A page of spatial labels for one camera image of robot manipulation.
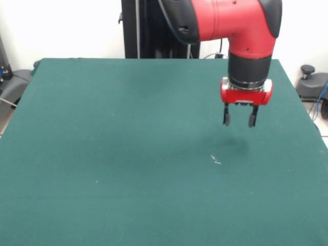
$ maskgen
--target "red robot arm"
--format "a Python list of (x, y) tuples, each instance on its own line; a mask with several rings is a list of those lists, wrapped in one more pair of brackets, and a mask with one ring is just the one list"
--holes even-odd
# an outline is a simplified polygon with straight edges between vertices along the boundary
[(281, 0), (158, 0), (169, 26), (185, 44), (227, 37), (228, 77), (221, 82), (223, 123), (229, 125), (229, 104), (251, 104), (249, 126), (255, 126), (259, 105), (271, 98), (267, 79), (276, 38)]

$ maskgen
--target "green table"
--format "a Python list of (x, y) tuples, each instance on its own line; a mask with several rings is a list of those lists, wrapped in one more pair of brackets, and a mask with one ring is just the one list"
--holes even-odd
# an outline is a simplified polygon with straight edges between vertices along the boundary
[(44, 59), (0, 140), (0, 245), (328, 245), (328, 151), (279, 61), (253, 129), (222, 124), (226, 73)]

